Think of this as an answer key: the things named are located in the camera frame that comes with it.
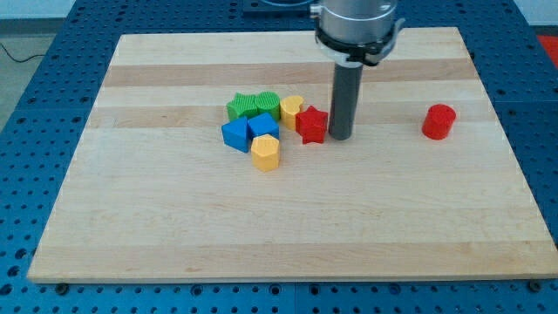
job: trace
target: cable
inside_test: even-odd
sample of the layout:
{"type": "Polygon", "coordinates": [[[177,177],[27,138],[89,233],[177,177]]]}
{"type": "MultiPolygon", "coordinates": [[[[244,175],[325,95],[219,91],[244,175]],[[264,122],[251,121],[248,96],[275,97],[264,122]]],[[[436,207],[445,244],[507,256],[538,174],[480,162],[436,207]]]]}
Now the cable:
{"type": "Polygon", "coordinates": [[[16,59],[16,58],[14,58],[14,57],[10,54],[10,52],[6,49],[6,47],[5,47],[2,43],[0,43],[0,46],[2,46],[2,49],[6,52],[6,54],[8,55],[8,57],[9,57],[12,61],[17,62],[17,63],[25,63],[25,62],[27,62],[27,61],[33,59],[33,58],[44,57],[44,54],[38,54],[38,55],[32,55],[32,56],[30,56],[30,57],[28,57],[28,58],[25,58],[25,59],[16,59]]]}
{"type": "Polygon", "coordinates": [[[276,7],[283,7],[283,8],[305,5],[305,4],[309,4],[309,3],[314,2],[314,0],[302,0],[302,1],[299,1],[297,3],[277,3],[277,2],[272,1],[272,0],[260,0],[260,1],[265,3],[265,4],[273,5],[273,6],[276,6],[276,7]]]}

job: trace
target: yellow block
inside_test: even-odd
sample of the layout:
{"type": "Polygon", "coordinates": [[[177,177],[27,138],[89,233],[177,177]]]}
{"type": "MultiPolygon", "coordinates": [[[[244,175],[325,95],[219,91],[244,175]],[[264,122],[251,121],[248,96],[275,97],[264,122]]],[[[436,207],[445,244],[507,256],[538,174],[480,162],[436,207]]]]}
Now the yellow block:
{"type": "Polygon", "coordinates": [[[279,167],[279,140],[269,134],[258,136],[252,141],[252,163],[267,172],[279,167]]]}
{"type": "Polygon", "coordinates": [[[281,100],[281,121],[288,128],[293,131],[296,130],[297,113],[304,109],[304,98],[302,96],[288,96],[286,99],[281,100]]]}

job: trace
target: red star block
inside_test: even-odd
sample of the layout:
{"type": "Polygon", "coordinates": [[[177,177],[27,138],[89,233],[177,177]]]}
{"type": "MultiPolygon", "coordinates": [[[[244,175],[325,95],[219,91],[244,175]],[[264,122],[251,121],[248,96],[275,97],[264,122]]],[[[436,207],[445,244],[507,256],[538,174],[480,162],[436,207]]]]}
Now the red star block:
{"type": "Polygon", "coordinates": [[[310,142],[323,143],[328,130],[328,113],[308,107],[303,113],[296,114],[296,132],[303,137],[303,144],[310,142]]]}

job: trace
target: blue cube block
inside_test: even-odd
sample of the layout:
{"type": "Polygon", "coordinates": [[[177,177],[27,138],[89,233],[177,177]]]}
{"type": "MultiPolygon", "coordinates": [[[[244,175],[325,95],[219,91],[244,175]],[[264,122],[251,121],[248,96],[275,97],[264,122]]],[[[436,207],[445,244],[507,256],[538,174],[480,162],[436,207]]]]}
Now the blue cube block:
{"type": "Polygon", "coordinates": [[[249,150],[250,138],[248,136],[248,118],[241,117],[221,126],[223,141],[232,148],[243,153],[249,150]]]}
{"type": "Polygon", "coordinates": [[[279,140],[279,125],[269,113],[260,114],[248,120],[250,138],[269,134],[279,140]]]}

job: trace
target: wood grain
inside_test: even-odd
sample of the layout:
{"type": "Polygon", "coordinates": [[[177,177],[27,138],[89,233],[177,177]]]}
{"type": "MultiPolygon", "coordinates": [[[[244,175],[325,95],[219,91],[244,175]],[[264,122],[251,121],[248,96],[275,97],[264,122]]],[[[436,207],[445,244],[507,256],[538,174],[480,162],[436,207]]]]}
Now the wood grain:
{"type": "Polygon", "coordinates": [[[309,32],[122,37],[29,278],[558,275],[558,252],[454,28],[406,29],[388,60],[364,71],[351,139],[302,145],[283,128],[281,165],[266,174],[223,145],[235,92],[300,94],[328,110],[331,69],[309,32]],[[458,120],[449,138],[428,140],[421,123],[439,102],[458,120]]]}

